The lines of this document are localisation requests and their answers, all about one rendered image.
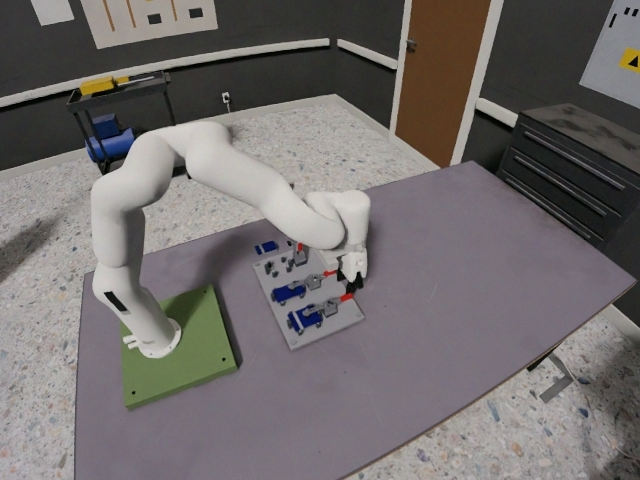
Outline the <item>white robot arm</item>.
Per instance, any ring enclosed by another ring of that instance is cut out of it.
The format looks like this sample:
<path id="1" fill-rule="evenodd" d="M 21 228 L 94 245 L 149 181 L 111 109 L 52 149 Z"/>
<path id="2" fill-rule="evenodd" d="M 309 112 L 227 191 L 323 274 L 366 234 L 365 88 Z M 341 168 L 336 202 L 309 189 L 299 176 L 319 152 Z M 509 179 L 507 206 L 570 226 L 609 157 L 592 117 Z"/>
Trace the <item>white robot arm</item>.
<path id="1" fill-rule="evenodd" d="M 197 182 L 256 208 L 289 238 L 313 248 L 328 273 L 338 270 L 337 257 L 364 252 L 371 209 L 366 194 L 313 192 L 300 200 L 276 169 L 233 147 L 230 132 L 215 122 L 145 133 L 124 165 L 91 191 L 99 260 L 93 292 L 133 333 L 123 338 L 125 344 L 136 340 L 129 349 L 138 346 L 146 357 L 161 358 L 182 337 L 180 325 L 167 318 L 139 278 L 146 222 L 141 208 L 159 201 L 173 169 L 184 165 Z"/>

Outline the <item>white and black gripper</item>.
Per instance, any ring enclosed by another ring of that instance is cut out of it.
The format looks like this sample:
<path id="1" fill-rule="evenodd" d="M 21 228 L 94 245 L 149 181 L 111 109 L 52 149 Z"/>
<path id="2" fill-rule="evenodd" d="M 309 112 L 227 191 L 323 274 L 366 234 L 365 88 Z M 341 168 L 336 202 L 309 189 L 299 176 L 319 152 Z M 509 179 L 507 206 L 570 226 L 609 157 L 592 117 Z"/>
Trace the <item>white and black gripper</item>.
<path id="1" fill-rule="evenodd" d="M 337 281 L 348 280 L 346 295 L 354 293 L 357 289 L 364 288 L 362 278 L 366 277 L 367 272 L 367 252 L 365 247 L 363 249 L 365 251 L 362 254 L 359 252 L 349 252 L 346 255 L 336 258 L 339 262 Z"/>

